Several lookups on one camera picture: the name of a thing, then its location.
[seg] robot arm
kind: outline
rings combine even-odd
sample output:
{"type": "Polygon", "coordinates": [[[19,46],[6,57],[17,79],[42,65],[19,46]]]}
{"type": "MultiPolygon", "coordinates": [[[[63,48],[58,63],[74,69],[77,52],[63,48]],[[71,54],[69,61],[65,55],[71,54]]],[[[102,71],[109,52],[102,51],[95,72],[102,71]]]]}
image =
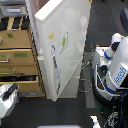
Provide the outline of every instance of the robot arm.
{"type": "Polygon", "coordinates": [[[17,101],[18,86],[4,84],[0,87],[0,125],[1,119],[10,115],[17,101]]]}

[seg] wooden cabinet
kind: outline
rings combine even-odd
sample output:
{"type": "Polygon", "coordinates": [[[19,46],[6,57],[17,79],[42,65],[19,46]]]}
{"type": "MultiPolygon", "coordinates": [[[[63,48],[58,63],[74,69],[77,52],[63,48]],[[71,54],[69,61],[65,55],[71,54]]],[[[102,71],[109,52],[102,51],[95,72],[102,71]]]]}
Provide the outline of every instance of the wooden cabinet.
{"type": "Polygon", "coordinates": [[[0,31],[0,86],[16,83],[19,93],[26,93],[25,96],[31,96],[30,92],[32,96],[43,96],[43,82],[31,30],[11,30],[11,23],[8,23],[7,30],[0,31]],[[36,79],[15,79],[22,76],[36,76],[36,79]]]}
{"type": "Polygon", "coordinates": [[[31,48],[28,30],[0,31],[0,48],[31,48]]]}

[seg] white robot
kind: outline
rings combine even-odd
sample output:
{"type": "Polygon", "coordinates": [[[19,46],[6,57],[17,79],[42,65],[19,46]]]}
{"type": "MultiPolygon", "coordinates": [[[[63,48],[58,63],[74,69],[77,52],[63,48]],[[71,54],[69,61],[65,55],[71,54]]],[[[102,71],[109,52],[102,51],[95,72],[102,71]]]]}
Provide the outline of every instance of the white robot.
{"type": "Polygon", "coordinates": [[[128,37],[116,33],[110,47],[96,47],[92,69],[95,94],[102,101],[117,103],[128,90],[128,37]]]}
{"type": "Polygon", "coordinates": [[[0,87],[0,125],[1,119],[9,116],[17,102],[18,86],[4,84],[0,87]]]}

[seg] floor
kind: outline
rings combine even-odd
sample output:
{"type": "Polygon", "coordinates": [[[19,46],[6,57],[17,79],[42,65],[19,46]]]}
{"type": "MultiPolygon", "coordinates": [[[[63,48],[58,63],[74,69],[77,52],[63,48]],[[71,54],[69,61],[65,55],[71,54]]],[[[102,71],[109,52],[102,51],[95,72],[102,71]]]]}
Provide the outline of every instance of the floor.
{"type": "MultiPolygon", "coordinates": [[[[104,3],[98,1],[100,0],[92,2],[85,47],[86,56],[90,52],[93,56],[92,44],[109,46],[114,33],[127,35],[120,22],[120,12],[128,7],[128,1],[106,0],[104,3]]],[[[79,87],[87,93],[79,89],[76,99],[58,99],[54,103],[46,98],[21,98],[11,115],[2,119],[1,127],[37,128],[42,125],[79,125],[82,128],[92,128],[93,122],[90,116],[95,115],[103,128],[106,119],[101,113],[100,104],[93,96],[92,89],[88,91],[91,87],[90,76],[90,67],[83,65],[81,79],[84,80],[80,80],[79,87]]]]}

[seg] drawer handle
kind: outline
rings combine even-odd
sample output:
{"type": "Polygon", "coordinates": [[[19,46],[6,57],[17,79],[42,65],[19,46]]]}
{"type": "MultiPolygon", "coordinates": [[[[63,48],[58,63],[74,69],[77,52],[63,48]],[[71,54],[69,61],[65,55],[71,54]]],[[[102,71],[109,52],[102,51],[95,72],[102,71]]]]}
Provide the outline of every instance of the drawer handle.
{"type": "Polygon", "coordinates": [[[6,61],[0,61],[0,63],[8,63],[9,62],[9,59],[7,58],[6,61]]]}
{"type": "Polygon", "coordinates": [[[3,73],[0,73],[0,75],[12,75],[15,73],[16,73],[16,70],[14,70],[14,72],[3,72],[3,73]]]}

